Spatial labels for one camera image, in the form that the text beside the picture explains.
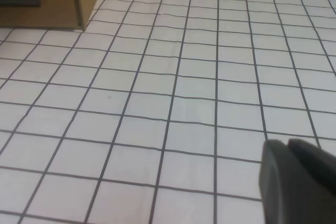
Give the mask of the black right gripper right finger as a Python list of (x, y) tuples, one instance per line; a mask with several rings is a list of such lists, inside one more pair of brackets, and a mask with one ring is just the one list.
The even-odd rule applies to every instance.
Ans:
[(296, 138), (287, 146), (315, 181), (335, 195), (335, 156)]

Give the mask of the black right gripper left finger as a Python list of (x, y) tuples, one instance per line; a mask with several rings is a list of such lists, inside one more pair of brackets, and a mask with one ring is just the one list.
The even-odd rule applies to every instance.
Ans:
[(259, 188), (266, 223), (335, 223), (335, 195), (306, 171), (287, 144), (262, 149)]

